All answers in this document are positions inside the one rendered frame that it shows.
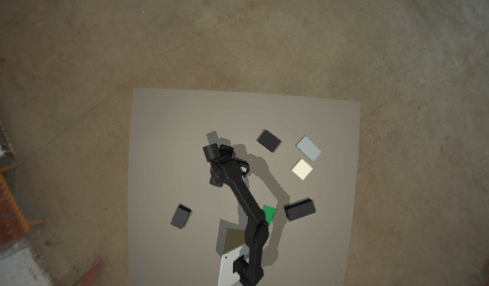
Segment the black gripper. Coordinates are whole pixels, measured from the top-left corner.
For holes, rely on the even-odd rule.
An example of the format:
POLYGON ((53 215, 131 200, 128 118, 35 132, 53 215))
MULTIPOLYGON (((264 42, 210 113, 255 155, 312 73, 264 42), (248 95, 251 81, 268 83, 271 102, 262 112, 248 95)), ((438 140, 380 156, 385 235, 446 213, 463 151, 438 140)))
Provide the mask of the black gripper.
MULTIPOLYGON (((231 157, 231 156, 232 156, 232 153, 233 153, 233 150, 234 150, 234 149, 233 149, 232 147, 227 146, 227 145, 221 145, 221 146, 219 147, 219 151, 220 151, 221 156, 228 155, 229 157, 231 157)), ((222 187, 222 186, 223 186, 223 183, 221 183, 221 184, 216 184, 216 183, 215 183, 215 179, 214 179, 214 178, 212 178, 212 176, 211 176, 211 179, 210 179, 209 183, 210 183, 210 184, 212 184, 212 185, 215 185, 215 186, 217 186, 217 187, 222 187)))

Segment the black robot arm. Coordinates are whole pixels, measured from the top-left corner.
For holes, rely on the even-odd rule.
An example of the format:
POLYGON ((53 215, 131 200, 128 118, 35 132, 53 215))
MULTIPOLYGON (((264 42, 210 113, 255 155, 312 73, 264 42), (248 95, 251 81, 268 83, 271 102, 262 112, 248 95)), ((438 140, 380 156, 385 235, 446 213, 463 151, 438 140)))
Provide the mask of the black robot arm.
POLYGON ((256 286, 263 277, 262 247, 270 236, 264 210, 243 182, 240 163, 228 155, 221 156, 217 143, 202 148, 207 162, 210 162, 210 174, 215 183, 224 183, 231 188, 248 217, 245 243, 250 247, 249 263, 243 255, 237 258, 233 263, 233 273, 239 274, 239 282, 243 286, 256 286))

